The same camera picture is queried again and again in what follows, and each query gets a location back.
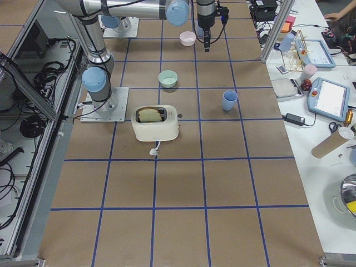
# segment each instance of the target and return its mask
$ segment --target black adapter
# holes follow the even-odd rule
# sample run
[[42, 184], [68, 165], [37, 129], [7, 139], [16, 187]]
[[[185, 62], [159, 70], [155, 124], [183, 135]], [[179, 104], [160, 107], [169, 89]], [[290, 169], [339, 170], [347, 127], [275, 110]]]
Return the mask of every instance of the black adapter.
[[288, 121], [290, 123], [299, 125], [299, 126], [304, 126], [305, 125], [305, 118], [299, 117], [297, 115], [293, 115], [290, 113], [287, 113], [286, 115], [282, 116], [283, 120]]

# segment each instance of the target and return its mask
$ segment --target cardboard tube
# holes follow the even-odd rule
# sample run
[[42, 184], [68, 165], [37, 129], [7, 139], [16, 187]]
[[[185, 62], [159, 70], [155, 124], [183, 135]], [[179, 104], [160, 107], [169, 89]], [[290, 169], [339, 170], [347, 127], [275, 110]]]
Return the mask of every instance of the cardboard tube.
[[354, 133], [352, 130], [346, 127], [340, 127], [335, 133], [314, 147], [311, 150], [311, 154], [313, 154], [314, 157], [321, 159], [352, 138], [354, 138]]

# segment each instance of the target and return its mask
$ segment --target tablet device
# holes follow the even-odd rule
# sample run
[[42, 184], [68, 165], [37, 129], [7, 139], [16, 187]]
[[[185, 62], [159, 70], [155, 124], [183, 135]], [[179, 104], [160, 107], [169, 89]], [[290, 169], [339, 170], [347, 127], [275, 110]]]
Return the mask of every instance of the tablet device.
[[322, 40], [305, 40], [304, 45], [300, 39], [296, 39], [294, 43], [298, 56], [304, 65], [313, 64], [317, 68], [334, 68], [336, 66]]
[[350, 88], [323, 78], [317, 78], [308, 96], [308, 109], [311, 112], [345, 121]]

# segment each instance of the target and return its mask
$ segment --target tile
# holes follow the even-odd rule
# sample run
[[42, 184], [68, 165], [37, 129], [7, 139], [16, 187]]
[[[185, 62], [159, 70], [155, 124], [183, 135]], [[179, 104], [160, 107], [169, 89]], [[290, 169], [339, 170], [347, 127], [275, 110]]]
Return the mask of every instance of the tile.
[[24, 25], [38, 0], [2, 0], [0, 25]]
[[64, 162], [52, 207], [101, 207], [107, 164]]
[[265, 64], [260, 61], [233, 62], [236, 86], [271, 87]]
[[0, 51], [2, 53], [7, 54], [9, 52], [23, 29], [22, 26], [0, 26]]
[[113, 55], [114, 60], [124, 61], [127, 53], [128, 39], [104, 39], [106, 49]]
[[104, 211], [95, 266], [150, 266], [151, 232], [150, 210]]
[[209, 210], [208, 220], [212, 266], [267, 266], [255, 209]]
[[238, 106], [230, 111], [222, 108], [223, 93], [227, 89], [199, 89], [200, 117], [201, 119], [237, 119], [240, 118]]
[[106, 207], [152, 207], [154, 161], [113, 161], [106, 189]]
[[161, 90], [161, 105], [172, 105], [184, 120], [198, 119], [198, 101], [195, 89], [178, 89], [174, 92]]
[[228, 23], [230, 23], [232, 18], [251, 18], [247, 3], [221, 3], [221, 5], [229, 9], [230, 20]]
[[140, 142], [137, 140], [130, 121], [119, 123], [117, 124], [112, 158], [154, 159], [149, 153], [155, 146], [155, 142]]
[[123, 86], [157, 88], [159, 74], [159, 62], [126, 62]]
[[194, 46], [183, 46], [179, 39], [164, 39], [162, 60], [194, 60]]
[[282, 120], [244, 121], [250, 157], [291, 157]]
[[115, 62], [111, 73], [111, 86], [121, 86], [123, 62]]
[[127, 60], [145, 61], [161, 59], [160, 39], [132, 39], [128, 46]]
[[157, 163], [156, 207], [202, 207], [201, 161]]
[[228, 49], [226, 46], [226, 40], [220, 39], [216, 43], [210, 46], [210, 52], [205, 52], [204, 44], [195, 43], [196, 60], [229, 60]]
[[233, 87], [229, 62], [197, 62], [199, 87]]
[[204, 161], [208, 206], [256, 205], [247, 160]]
[[251, 160], [251, 165], [259, 205], [308, 204], [294, 159]]
[[240, 121], [204, 121], [201, 128], [205, 159], [246, 157]]
[[243, 118], [281, 118], [272, 88], [238, 89]]
[[66, 159], [108, 159], [114, 123], [75, 121]]
[[173, 26], [168, 21], [163, 21], [163, 38], [178, 38], [182, 32], [192, 31], [192, 24], [190, 21], [187, 21], [180, 27]]
[[231, 60], [258, 60], [261, 48], [258, 39], [228, 39]]
[[131, 119], [131, 115], [138, 107], [158, 104], [158, 89], [130, 89], [128, 93], [126, 119]]
[[207, 267], [203, 210], [157, 210], [154, 267]]
[[178, 137], [161, 143], [160, 159], [200, 159], [199, 123], [196, 121], [179, 121]]
[[252, 19], [230, 19], [225, 34], [229, 38], [257, 38]]
[[189, 62], [162, 62], [162, 71], [172, 70], [178, 75], [174, 88], [196, 88], [195, 64]]
[[162, 21], [155, 19], [140, 19], [137, 38], [161, 38]]
[[270, 265], [318, 267], [323, 256], [308, 208], [261, 209]]
[[46, 259], [46, 266], [50, 267], [90, 267], [99, 214], [99, 211], [51, 211], [39, 258]]

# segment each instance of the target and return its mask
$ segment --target metal pot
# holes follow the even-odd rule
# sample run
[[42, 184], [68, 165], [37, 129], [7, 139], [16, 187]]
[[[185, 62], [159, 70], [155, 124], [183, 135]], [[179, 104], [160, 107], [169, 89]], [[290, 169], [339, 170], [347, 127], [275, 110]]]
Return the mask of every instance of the metal pot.
[[347, 210], [356, 217], [356, 174], [351, 174], [342, 181], [340, 196]]

